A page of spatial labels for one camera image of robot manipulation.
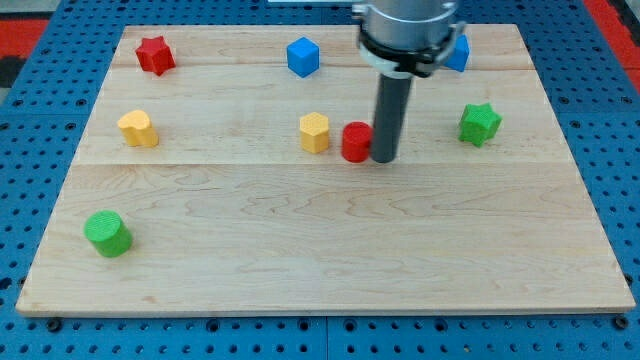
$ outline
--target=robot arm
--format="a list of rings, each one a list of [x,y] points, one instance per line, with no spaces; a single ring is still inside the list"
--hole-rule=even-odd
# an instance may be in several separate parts
[[[464,30],[453,24],[456,1],[369,0],[353,5],[360,20],[363,59],[380,72],[371,158],[392,161],[397,152],[413,76],[429,77],[453,54]]]

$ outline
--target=wooden table surface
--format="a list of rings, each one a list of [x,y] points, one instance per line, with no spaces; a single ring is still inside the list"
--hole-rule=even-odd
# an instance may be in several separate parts
[[[468,70],[416,79],[390,164],[340,156],[370,121],[378,74],[348,26],[128,27],[17,304],[27,316],[189,317],[622,312],[635,303],[517,28],[471,25]],[[177,68],[142,72],[163,35]],[[307,36],[321,68],[287,69]],[[465,104],[502,128],[457,140]],[[155,148],[116,122],[147,111]],[[298,119],[330,118],[330,149]],[[100,257],[84,221],[134,236]]]

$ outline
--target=red surface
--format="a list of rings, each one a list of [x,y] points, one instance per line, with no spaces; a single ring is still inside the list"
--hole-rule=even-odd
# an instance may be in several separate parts
[[[373,129],[367,123],[354,121],[342,130],[342,157],[350,162],[363,162],[369,157]]]
[[[620,21],[618,11],[607,0],[584,0],[600,31],[607,39],[629,78],[640,92],[640,47],[631,39],[631,32]]]
[[[171,55],[171,49],[164,42],[164,37],[162,36],[153,39],[143,38],[142,45],[136,49],[136,55],[142,70],[152,71],[158,76],[176,67]]]
[[[48,23],[49,20],[0,20],[0,58],[28,58]]]

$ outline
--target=yellow pentagon block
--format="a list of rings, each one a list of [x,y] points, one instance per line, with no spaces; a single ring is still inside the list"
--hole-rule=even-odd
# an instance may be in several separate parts
[[[317,154],[329,148],[329,118],[313,112],[300,118],[300,146]]]
[[[118,127],[129,146],[154,147],[158,145],[158,134],[151,124],[149,115],[142,110],[126,113],[118,120]]]

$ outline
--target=red cylinder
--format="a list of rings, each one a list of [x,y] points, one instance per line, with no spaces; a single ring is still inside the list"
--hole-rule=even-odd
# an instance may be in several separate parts
[[[373,129],[369,124],[354,121],[342,130],[342,157],[350,162],[363,162],[369,157]]]

